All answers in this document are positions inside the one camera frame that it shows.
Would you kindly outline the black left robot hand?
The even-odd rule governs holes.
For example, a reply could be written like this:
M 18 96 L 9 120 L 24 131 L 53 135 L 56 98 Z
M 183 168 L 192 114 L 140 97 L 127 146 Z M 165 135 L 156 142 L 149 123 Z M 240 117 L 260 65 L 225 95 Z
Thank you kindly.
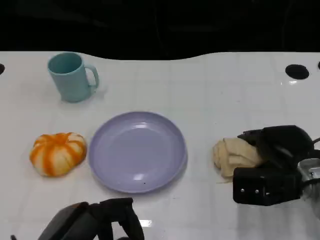
M 40 240 L 112 240 L 117 222 L 126 240 L 143 240 L 143 228 L 133 210 L 133 199 L 112 198 L 99 203 L 79 202 L 61 209 L 49 222 Z

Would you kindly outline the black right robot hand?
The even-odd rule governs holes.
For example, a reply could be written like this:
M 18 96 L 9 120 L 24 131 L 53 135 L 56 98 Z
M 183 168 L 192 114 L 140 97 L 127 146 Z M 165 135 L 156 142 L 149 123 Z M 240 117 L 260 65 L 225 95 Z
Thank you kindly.
M 263 160 L 259 167 L 265 169 L 295 170 L 300 161 L 317 152 L 311 137 L 296 125 L 248 130 L 237 137 L 256 148 Z

